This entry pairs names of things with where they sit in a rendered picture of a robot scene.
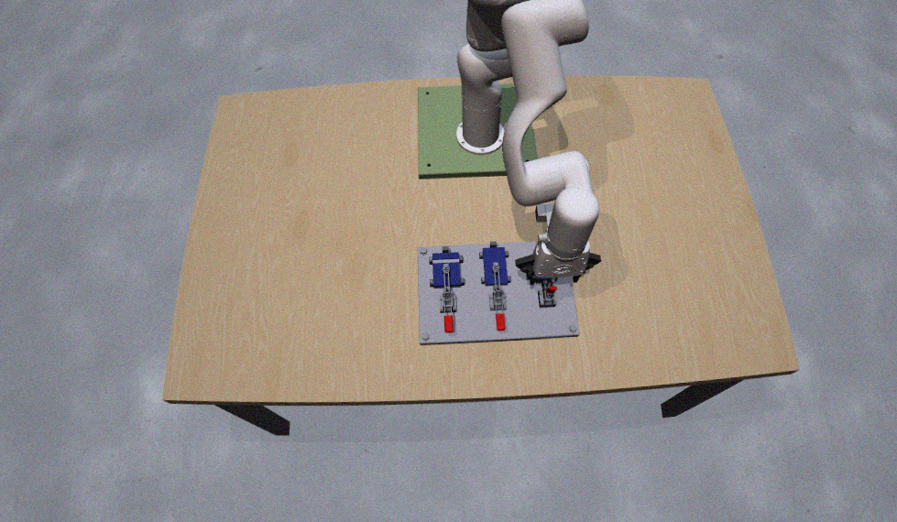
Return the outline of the toggle clamp with red handle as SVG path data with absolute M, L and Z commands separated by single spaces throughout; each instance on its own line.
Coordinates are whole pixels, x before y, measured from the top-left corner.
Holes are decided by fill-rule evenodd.
M 546 287 L 545 287 L 545 285 L 543 285 L 543 288 L 539 289 L 538 298 L 539 298 L 540 308 L 550 308 L 550 307 L 556 306 L 557 301 L 556 301 L 556 297 L 555 297 L 555 291 L 557 290 L 557 287 L 553 285 L 555 279 L 556 279 L 556 277 L 549 277 Z M 551 285 L 549 286 L 550 280 L 552 282 L 551 282 Z M 552 293 L 552 294 L 548 294 L 548 293 Z
M 439 295 L 439 297 L 440 297 L 440 313 L 444 313 L 444 331 L 446 333 L 449 333 L 449 332 L 454 331 L 452 312 L 456 312 L 456 298 L 455 298 L 455 295 L 452 295 L 453 292 L 452 291 L 450 292 L 450 285 L 449 285 L 450 267 L 448 266 L 448 264 L 443 264 L 443 274 L 444 274 L 444 292 L 442 292 L 442 295 Z M 445 291 L 445 276 L 448 276 L 449 291 Z M 448 307 L 448 308 L 446 308 L 446 307 Z M 451 315 L 445 316 L 445 312 L 451 312 Z
M 496 274 L 495 274 L 495 272 L 496 272 Z M 500 332 L 500 331 L 505 331 L 505 319 L 504 319 L 503 310 L 507 309 L 507 304 L 506 304 L 506 294 L 503 293 L 503 288 L 500 288 L 498 262 L 493 263 L 492 273 L 494 274 L 494 279 L 495 279 L 495 289 L 493 289 L 492 294 L 489 294 L 489 306 L 490 306 L 490 310 L 496 311 L 497 330 Z M 497 290 L 496 275 L 498 275 L 499 290 Z M 503 301 L 503 299 L 504 299 L 504 301 Z M 497 314 L 497 310 L 502 310 L 502 313 Z

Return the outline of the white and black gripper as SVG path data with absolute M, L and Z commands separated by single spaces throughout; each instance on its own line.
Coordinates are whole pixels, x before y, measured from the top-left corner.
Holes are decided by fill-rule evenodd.
M 555 256 L 545 243 L 538 241 L 532 255 L 518 258 L 515 263 L 520 271 L 528 274 L 526 274 L 527 280 L 530 280 L 531 285 L 534 284 L 536 277 L 573 277 L 574 283 L 577 283 L 585 270 L 601 262 L 600 255 L 589 254 L 589 250 L 590 245 L 587 242 L 581 255 L 563 259 Z

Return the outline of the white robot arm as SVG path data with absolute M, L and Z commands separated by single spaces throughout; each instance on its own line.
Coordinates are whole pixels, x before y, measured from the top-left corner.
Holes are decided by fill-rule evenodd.
M 502 146 L 514 200 L 536 205 L 536 223 L 548 227 L 538 241 L 563 259 L 583 253 L 599 215 L 588 162 L 577 151 L 523 162 L 522 143 L 533 121 L 566 95 L 559 47 L 585 40 L 588 30 L 582 0 L 468 0 L 469 44 L 457 55 L 463 121 L 458 144 L 475 155 Z M 498 81 L 510 77 L 517 103 L 504 131 Z M 548 201 L 555 203 L 541 204 Z

